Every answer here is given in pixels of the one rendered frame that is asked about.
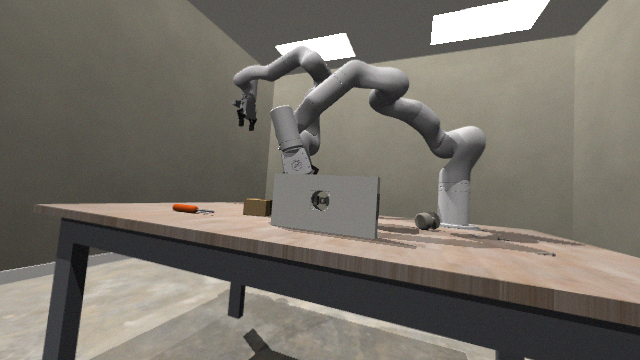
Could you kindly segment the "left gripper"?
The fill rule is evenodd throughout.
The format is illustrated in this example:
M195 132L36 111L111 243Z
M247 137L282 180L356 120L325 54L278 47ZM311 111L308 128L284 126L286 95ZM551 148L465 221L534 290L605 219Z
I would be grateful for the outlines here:
M318 173L319 169L310 164L308 155L304 148L297 147L284 151L281 154L283 165L283 173L287 174L313 174ZM285 165L284 165L285 164Z

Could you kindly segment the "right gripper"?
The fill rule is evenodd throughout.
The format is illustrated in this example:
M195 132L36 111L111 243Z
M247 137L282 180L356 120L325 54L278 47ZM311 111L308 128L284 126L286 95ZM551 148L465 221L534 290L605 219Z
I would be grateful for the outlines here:
M240 114L240 112L241 112L241 114ZM253 131L254 130L254 124L257 121L257 118L256 118L256 104L255 104L255 102L253 100L250 100L250 99L243 99L241 101L240 109L237 110L237 113L238 113L238 117L239 117L238 118L239 119L239 126L244 126L244 117L245 117L245 119L249 120L249 122L250 122L249 131Z

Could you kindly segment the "orange-handled screwdriver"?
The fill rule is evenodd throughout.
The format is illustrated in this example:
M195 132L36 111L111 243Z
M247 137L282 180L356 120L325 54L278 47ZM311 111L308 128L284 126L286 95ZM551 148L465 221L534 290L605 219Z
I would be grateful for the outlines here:
M183 205L183 204L174 204L174 205L173 205L173 210L175 210L175 211L181 211L181 212L189 212L189 213L196 213L196 212L198 212L198 211L204 211L204 212L212 212L212 213L214 213L214 211L198 209L198 207L197 207L197 206L192 206L192 205Z

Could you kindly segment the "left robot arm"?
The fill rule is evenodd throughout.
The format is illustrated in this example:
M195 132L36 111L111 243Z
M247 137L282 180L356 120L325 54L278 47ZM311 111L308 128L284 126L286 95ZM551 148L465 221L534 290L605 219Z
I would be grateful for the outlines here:
M312 90L294 113L290 106L274 108L270 115L279 150L302 147L300 133L353 87L373 89L369 104L376 112L406 122L423 136L434 155L451 158L439 174L440 226L478 229L469 224L470 174L485 149L485 134L474 126L444 131L429 107L401 98L408 91L409 79L399 69L352 60Z

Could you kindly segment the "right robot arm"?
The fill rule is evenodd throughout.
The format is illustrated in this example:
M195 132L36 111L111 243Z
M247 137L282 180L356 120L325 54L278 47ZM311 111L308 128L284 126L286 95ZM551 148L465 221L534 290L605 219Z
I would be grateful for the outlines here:
M331 70L316 52L306 46L297 46L290 50L268 66L249 66L234 76L234 84L241 88L241 100L233 100L232 105L240 108L243 99L250 99L256 102L258 79L273 82L295 68L302 66L313 78L313 86L305 94L306 96L318 85L332 75ZM255 80L257 79L257 80ZM250 82L249 82L250 81ZM310 156L315 155L320 147L320 115L302 133L300 133L302 148L305 149L310 164Z

